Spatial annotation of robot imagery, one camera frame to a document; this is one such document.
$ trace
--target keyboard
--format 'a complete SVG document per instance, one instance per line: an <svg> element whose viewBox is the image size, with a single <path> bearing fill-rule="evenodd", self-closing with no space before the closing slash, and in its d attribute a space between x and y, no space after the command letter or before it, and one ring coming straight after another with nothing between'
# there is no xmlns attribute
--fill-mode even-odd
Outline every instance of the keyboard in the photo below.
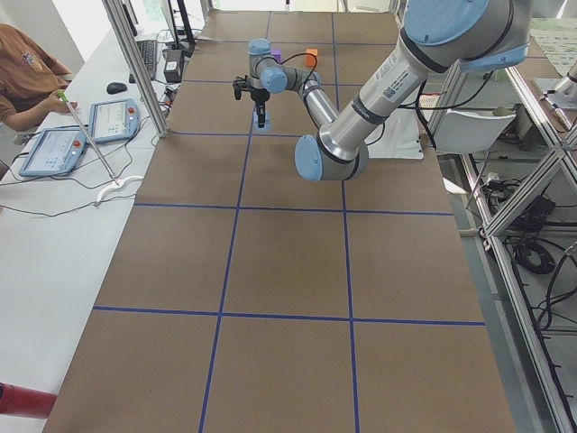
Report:
<svg viewBox="0 0 577 433"><path fill-rule="evenodd" d="M148 70L148 75L151 79L156 78L156 56L157 56L157 43L153 39L147 39L144 41L136 41L136 46L138 51L141 53L142 60L144 60L144 66ZM134 75L130 74L128 78L130 83L134 82Z"/></svg>

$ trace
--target brown shirt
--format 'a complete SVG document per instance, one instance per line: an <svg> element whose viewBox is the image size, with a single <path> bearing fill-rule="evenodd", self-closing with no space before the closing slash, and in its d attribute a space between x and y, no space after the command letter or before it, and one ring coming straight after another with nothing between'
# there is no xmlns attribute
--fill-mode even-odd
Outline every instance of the brown shirt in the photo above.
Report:
<svg viewBox="0 0 577 433"><path fill-rule="evenodd" d="M32 108L67 82L56 60L24 33L0 23L0 121Z"/></svg>

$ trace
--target green tip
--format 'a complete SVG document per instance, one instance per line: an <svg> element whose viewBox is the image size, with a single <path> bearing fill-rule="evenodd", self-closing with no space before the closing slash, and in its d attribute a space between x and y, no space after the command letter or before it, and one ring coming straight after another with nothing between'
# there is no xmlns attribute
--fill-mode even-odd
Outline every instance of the green tip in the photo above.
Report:
<svg viewBox="0 0 577 433"><path fill-rule="evenodd" d="M58 92L56 92L59 96L60 99L62 99L63 102L68 102L66 95L64 95L64 91L63 90L59 90Z"/></svg>

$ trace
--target person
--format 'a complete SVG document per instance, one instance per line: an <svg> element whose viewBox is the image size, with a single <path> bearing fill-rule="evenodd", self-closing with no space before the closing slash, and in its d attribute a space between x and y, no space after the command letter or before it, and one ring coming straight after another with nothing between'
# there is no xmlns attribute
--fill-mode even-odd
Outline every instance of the person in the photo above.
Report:
<svg viewBox="0 0 577 433"><path fill-rule="evenodd" d="M50 112L67 113L57 91L69 84L60 77L68 74L70 69L30 37L0 23L0 122L21 132Z"/></svg>

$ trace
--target person's hand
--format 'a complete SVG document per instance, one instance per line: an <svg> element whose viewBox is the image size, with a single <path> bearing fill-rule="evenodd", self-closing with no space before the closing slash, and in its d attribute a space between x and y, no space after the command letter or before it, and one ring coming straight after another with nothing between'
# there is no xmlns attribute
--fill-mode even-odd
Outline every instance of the person's hand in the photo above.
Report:
<svg viewBox="0 0 577 433"><path fill-rule="evenodd" d="M41 104L44 105L44 108L49 112L53 111L55 113L68 113L69 108L66 106L64 102L60 100L58 96L58 90L54 90L49 96L44 99ZM78 102L70 102L73 108L78 106Z"/></svg>

